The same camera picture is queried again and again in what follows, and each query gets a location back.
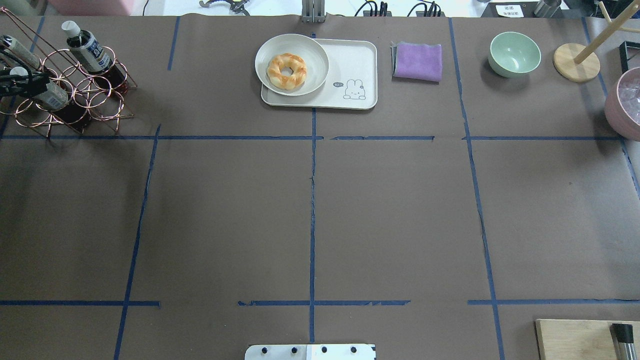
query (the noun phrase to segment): rectangular tray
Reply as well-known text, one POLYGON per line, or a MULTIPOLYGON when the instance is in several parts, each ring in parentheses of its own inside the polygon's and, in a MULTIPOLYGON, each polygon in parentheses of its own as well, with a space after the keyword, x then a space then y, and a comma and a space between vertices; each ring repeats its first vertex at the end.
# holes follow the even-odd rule
POLYGON ((262 86, 272 106, 367 110, 378 102, 378 50, 368 41, 316 39, 329 57, 329 74, 311 94, 286 96, 262 86))

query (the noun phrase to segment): metal cup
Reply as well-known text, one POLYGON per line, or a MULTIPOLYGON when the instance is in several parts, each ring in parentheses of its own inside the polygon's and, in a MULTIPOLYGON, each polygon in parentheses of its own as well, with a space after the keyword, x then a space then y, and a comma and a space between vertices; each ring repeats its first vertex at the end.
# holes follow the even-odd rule
POLYGON ((562 0, 540 0, 533 10, 533 15, 535 17, 552 17, 561 3, 562 0))

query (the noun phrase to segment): bottle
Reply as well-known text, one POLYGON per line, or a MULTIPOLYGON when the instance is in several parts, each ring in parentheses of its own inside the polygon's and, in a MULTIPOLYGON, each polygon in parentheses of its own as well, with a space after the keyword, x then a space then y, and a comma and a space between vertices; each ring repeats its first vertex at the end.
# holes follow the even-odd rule
POLYGON ((69 94, 51 82, 46 74, 32 72, 31 83, 28 83, 28 78, 24 79, 29 76, 29 72, 24 67, 12 68, 10 75, 22 76, 23 79, 18 81, 25 85, 23 86, 25 91, 22 95, 32 99, 41 108, 55 115, 57 119, 79 132, 89 126, 91 122, 89 112, 74 101, 69 101, 69 94))
POLYGON ((104 79, 96 78, 95 82, 99 87, 107 89, 111 87, 124 95, 129 89, 129 84, 125 81, 124 75, 113 63, 113 59, 98 44, 93 34, 87 30, 81 30, 74 21, 65 21, 62 30, 67 34, 67 45, 71 53, 80 64, 91 75, 102 76, 104 79))
MULTIPOLYGON (((2 35, 0 37, 0 50, 8 51, 16 58, 20 59, 25 65, 27 65, 32 71, 37 71, 40 68, 40 58, 27 50, 18 39, 9 35, 2 35)), ((18 67, 22 64, 18 63, 9 56, 0 53, 0 61, 2 61, 8 67, 18 67)))

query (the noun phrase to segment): metal clamp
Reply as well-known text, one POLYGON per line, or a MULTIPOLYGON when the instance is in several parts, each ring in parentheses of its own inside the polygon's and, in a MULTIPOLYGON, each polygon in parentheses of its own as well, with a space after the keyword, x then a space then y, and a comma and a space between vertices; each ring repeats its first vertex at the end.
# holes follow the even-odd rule
POLYGON ((324 22, 324 0, 302 0, 302 22, 324 22))

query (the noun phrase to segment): wooden cutting board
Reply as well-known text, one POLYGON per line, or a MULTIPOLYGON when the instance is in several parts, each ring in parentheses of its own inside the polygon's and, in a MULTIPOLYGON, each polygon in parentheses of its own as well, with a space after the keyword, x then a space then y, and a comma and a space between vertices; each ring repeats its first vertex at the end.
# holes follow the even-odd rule
POLYGON ((640 322, 601 320, 536 320, 541 360, 616 360, 609 328, 630 323, 634 342, 640 343, 640 322))

